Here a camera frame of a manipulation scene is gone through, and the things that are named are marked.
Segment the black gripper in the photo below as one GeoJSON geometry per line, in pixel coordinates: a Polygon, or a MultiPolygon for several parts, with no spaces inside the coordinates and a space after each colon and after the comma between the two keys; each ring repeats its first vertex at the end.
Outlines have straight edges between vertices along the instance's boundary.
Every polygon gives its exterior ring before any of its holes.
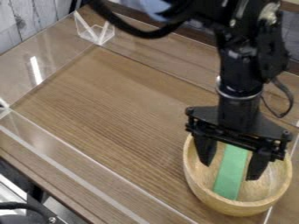
{"type": "Polygon", "coordinates": [[[193,106],[185,109],[191,133],[200,162],[209,166],[217,142],[232,144],[252,152],[247,167],[247,181],[259,180],[269,161],[285,158],[291,133],[271,122],[260,112],[263,86],[236,90],[217,78],[216,106],[193,106]]]}

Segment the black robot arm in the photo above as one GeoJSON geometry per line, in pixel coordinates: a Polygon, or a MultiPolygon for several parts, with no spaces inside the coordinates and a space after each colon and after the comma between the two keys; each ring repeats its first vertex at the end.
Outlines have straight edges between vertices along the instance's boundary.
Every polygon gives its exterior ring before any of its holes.
{"type": "Polygon", "coordinates": [[[209,165],[219,142],[252,152],[247,179],[257,180],[267,165],[285,158],[292,134],[260,112],[263,88],[273,84],[295,102],[277,75],[287,69],[289,52],[283,40],[281,0],[144,0],[147,14],[164,26],[143,31],[121,19],[103,0],[91,0],[91,9],[123,32],[159,39],[183,23],[197,20],[212,30],[219,52],[216,91],[219,104],[188,107],[185,130],[191,132],[200,162],[209,165]]]}

